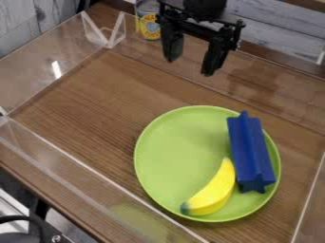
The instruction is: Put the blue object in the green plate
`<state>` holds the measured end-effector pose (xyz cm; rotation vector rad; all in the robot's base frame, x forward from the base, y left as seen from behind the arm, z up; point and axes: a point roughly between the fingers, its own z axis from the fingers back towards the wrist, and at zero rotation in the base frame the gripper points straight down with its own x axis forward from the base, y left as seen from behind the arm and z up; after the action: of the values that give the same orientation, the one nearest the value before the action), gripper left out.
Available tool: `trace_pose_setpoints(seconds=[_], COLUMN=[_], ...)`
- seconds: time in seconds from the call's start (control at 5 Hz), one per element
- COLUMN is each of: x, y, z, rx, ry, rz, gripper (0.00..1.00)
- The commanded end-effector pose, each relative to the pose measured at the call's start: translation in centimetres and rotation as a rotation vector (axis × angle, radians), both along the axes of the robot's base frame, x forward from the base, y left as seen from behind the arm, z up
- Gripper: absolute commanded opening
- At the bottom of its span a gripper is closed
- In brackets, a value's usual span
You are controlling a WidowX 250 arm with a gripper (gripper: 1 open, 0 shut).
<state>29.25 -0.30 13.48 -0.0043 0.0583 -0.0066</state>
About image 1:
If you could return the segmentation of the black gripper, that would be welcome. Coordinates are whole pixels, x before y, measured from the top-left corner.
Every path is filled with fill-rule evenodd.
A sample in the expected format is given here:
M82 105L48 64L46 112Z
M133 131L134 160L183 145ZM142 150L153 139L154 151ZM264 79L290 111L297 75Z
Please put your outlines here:
M183 54L183 32L210 38L201 73L210 77L224 66L230 50L238 48L245 22L225 11L228 0L158 0L162 53L171 63Z

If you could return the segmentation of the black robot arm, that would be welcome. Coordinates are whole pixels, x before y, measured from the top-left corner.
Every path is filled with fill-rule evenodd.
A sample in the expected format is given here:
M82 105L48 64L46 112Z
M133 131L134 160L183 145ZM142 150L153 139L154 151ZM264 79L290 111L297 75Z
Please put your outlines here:
M225 12L228 0L158 0L162 53L173 63L183 54L185 35L209 42L201 73L209 77L238 49L245 22Z

